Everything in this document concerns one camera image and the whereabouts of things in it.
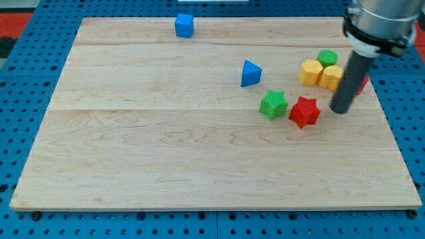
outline yellow hexagonal block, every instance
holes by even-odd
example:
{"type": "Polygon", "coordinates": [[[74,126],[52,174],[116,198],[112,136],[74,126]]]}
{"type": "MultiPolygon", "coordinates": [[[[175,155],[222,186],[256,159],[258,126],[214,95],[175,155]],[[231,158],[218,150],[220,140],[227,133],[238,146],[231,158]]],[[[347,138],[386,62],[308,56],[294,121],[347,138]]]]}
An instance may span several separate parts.
{"type": "Polygon", "coordinates": [[[314,86],[320,79],[323,67],[318,60],[306,60],[298,73],[298,80],[305,85],[314,86]]]}
{"type": "Polygon", "coordinates": [[[325,70],[323,70],[319,80],[319,86],[336,91],[343,74],[344,70],[341,67],[328,66],[325,70]]]}

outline green star-shaped block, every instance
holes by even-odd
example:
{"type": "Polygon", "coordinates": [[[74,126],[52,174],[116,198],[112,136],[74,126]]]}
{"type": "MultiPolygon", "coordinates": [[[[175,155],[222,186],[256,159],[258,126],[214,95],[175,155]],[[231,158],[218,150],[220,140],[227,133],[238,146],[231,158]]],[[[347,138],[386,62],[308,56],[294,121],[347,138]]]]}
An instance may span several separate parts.
{"type": "Polygon", "coordinates": [[[285,100],[285,92],[267,90],[267,95],[261,100],[260,112],[265,114],[269,120],[278,116],[284,116],[288,102],[285,100]]]}

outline blue block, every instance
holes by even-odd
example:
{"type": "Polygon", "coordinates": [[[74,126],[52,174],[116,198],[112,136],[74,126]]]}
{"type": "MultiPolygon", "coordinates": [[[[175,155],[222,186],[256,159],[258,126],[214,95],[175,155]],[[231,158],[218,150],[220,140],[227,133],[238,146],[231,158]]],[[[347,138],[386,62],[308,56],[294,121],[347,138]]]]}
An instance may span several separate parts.
{"type": "Polygon", "coordinates": [[[191,38],[193,34],[193,16],[178,14],[174,22],[175,35],[178,37],[191,38]]]}
{"type": "Polygon", "coordinates": [[[245,60],[240,86],[250,86],[260,83],[262,69],[249,60],[245,60]]]}

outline wooden table surface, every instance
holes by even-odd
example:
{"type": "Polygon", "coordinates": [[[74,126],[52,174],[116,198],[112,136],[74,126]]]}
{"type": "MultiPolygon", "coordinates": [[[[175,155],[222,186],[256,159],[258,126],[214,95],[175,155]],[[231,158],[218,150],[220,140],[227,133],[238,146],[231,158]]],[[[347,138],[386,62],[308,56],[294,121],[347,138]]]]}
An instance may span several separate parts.
{"type": "Polygon", "coordinates": [[[300,64],[329,48],[340,18],[84,19],[13,195],[22,211],[373,210],[422,203],[373,87],[350,112],[304,86],[300,64]],[[240,87],[244,60],[261,83],[240,87]],[[285,90],[286,116],[258,112],[285,90]],[[321,115],[288,119],[298,96],[321,115]]]}

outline green block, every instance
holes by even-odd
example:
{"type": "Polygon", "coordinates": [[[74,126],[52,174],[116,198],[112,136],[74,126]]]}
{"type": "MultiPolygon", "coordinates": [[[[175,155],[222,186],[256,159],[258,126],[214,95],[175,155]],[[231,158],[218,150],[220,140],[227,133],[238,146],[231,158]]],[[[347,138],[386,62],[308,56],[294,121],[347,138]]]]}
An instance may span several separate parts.
{"type": "Polygon", "coordinates": [[[321,52],[319,52],[317,60],[324,68],[327,68],[328,66],[333,66],[337,63],[338,55],[332,50],[322,50],[321,52]]]}
{"type": "Polygon", "coordinates": [[[288,102],[285,100],[285,92],[267,90],[267,95],[261,100],[260,112],[265,114],[269,120],[284,116],[288,102]]]}

